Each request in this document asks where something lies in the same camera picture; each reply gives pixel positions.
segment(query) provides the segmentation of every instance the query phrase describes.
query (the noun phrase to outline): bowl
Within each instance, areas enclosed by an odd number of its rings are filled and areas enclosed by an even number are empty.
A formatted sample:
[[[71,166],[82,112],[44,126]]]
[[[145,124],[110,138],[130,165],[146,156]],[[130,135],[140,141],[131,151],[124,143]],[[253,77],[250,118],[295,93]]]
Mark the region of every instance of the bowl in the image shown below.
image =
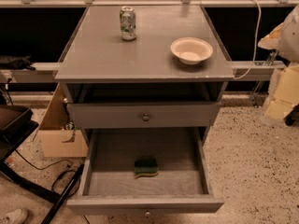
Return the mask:
[[[171,44],[170,49],[186,64],[198,64],[213,53],[213,48],[206,41],[194,37],[178,39]]]

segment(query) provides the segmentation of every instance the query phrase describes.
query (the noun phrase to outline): closed drawer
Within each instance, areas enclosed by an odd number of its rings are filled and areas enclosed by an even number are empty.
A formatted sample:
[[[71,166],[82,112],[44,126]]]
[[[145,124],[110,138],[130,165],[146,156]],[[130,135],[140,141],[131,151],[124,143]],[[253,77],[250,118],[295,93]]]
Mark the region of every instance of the closed drawer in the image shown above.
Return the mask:
[[[218,102],[68,105],[74,122],[84,129],[211,126],[219,109]]]
[[[159,174],[135,178],[134,162],[154,156]],[[196,128],[93,130],[78,194],[78,215],[208,213],[215,198]]]

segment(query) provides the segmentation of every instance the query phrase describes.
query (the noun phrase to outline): gray tabletop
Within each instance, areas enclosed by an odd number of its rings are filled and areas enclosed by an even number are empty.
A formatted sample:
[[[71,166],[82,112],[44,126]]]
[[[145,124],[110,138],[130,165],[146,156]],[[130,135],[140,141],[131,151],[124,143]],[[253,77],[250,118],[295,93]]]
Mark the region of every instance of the gray tabletop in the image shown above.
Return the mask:
[[[58,81],[186,82],[234,77],[199,6],[134,6],[134,41],[121,39],[120,9],[89,7],[58,71]],[[182,37],[207,41],[214,49],[212,57],[196,66],[180,62],[170,45]]]

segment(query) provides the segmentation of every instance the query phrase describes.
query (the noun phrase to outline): drawer knob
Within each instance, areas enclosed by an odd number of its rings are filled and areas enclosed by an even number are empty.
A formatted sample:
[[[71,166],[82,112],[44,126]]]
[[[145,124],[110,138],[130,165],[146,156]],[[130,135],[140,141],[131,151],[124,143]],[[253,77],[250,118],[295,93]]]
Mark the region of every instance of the drawer knob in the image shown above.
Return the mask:
[[[151,215],[151,212],[150,211],[146,211],[145,216],[149,217],[150,215]]]
[[[149,121],[150,120],[150,116],[148,115],[148,113],[144,113],[142,119],[143,119],[143,121]]]

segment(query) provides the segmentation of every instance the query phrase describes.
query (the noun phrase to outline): floor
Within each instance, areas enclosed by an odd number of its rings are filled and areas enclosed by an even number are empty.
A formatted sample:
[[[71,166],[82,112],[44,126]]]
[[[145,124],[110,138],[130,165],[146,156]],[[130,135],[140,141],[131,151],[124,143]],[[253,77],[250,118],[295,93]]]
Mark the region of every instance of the floor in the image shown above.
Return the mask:
[[[264,96],[258,96],[263,104]],[[40,122],[48,98],[13,98],[15,105],[27,105]],[[215,214],[160,216],[87,216],[90,223],[299,223],[299,124],[266,126],[261,123],[261,108],[254,108],[246,94],[225,94],[222,108],[209,132],[204,151],[208,179],[214,195],[223,198],[224,206]],[[33,133],[19,147],[19,152],[37,167],[45,167],[59,158],[44,158],[38,135]],[[81,158],[70,159],[76,169]],[[15,152],[10,165],[20,175],[50,188],[68,161],[38,171]],[[64,182],[56,186],[61,191]],[[16,208],[28,208],[25,223],[38,224],[51,204],[0,178],[0,216]],[[51,223],[87,223],[65,205]]]

